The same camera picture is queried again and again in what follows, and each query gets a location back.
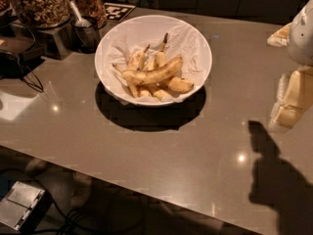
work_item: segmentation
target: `black cup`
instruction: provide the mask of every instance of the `black cup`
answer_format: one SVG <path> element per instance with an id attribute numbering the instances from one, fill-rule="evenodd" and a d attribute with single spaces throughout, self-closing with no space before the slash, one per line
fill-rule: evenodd
<path id="1" fill-rule="evenodd" d="M 91 17 L 83 17 L 88 20 L 90 26 L 77 26 L 75 21 L 71 21 L 73 29 L 72 48 L 81 53 L 95 53 L 100 42 L 100 34 L 97 28 L 97 20 Z"/>

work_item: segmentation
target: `jar of nuts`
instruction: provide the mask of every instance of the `jar of nuts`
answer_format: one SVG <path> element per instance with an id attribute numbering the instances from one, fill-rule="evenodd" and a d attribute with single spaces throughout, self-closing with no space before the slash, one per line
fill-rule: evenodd
<path id="1" fill-rule="evenodd" d="M 75 0 L 75 2 L 82 16 L 97 20 L 97 28 L 106 25 L 107 15 L 103 0 Z"/>
<path id="2" fill-rule="evenodd" d="M 10 0 L 21 23 L 33 28 L 52 28 L 70 18 L 67 0 Z"/>
<path id="3" fill-rule="evenodd" d="M 10 6 L 9 0 L 0 0 L 0 12 L 7 9 Z"/>

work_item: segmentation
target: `gray countertop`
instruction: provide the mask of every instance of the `gray countertop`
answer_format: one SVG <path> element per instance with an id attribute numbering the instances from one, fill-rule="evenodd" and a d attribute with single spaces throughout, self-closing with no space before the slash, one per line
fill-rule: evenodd
<path id="1" fill-rule="evenodd" d="M 105 92 L 93 54 L 46 59 L 35 70 L 44 94 L 0 82 L 0 145 L 252 231 L 292 234 L 288 225 L 306 216 L 298 201 L 311 203 L 310 188 L 293 178 L 313 178 L 312 111 L 293 130 L 270 134 L 280 155 L 265 163 L 248 129 L 249 120 L 267 126 L 281 74 L 297 68 L 286 48 L 266 44 L 280 26 L 138 8 L 128 19 L 150 14 L 183 20 L 207 39 L 212 70 L 194 97 L 169 108 L 122 106 Z M 272 151 L 269 137 L 259 143 Z"/>

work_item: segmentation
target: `white bowl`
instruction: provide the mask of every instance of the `white bowl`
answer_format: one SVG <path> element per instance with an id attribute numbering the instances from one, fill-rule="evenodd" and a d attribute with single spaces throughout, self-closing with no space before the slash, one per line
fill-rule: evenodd
<path id="1" fill-rule="evenodd" d="M 167 32 L 169 39 L 165 53 L 168 54 L 168 59 L 177 54 L 183 56 L 184 66 L 181 75 L 192 80 L 195 87 L 186 94 L 175 95 L 164 102 L 148 97 L 135 99 L 126 84 L 118 77 L 112 63 L 126 67 L 129 53 L 148 44 L 151 45 L 150 51 L 153 54 Z M 146 107 L 183 102 L 204 86 L 211 65 L 210 47 L 197 29 L 175 18 L 157 15 L 138 17 L 118 24 L 103 37 L 95 55 L 96 71 L 106 91 L 123 104 L 131 103 Z"/>

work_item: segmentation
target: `spoon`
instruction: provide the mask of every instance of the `spoon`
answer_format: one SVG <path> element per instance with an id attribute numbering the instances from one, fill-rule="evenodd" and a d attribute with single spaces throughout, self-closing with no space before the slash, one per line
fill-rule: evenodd
<path id="1" fill-rule="evenodd" d="M 75 3 L 75 0 L 67 0 L 69 2 L 69 5 L 71 7 L 71 9 L 73 10 L 75 17 L 76 17 L 76 22 L 75 22 L 75 26 L 77 27 L 89 27 L 91 26 L 91 23 L 85 19 L 83 19 L 80 15 L 80 12 L 78 10 L 78 7 Z"/>

